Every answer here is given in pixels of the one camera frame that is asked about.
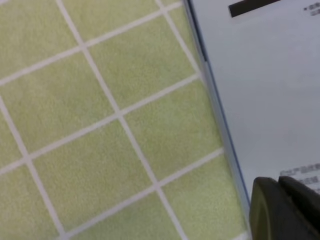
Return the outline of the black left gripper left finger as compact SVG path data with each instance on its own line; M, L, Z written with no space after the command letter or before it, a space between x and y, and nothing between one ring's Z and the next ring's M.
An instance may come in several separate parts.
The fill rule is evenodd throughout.
M254 240L318 240L320 207L299 207L279 180L258 177L253 183L249 223Z

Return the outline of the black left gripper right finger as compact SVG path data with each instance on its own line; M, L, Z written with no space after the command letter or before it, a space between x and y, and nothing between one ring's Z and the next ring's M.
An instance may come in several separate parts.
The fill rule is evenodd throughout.
M300 208L320 207L320 195L300 181L289 176L281 176L278 183Z

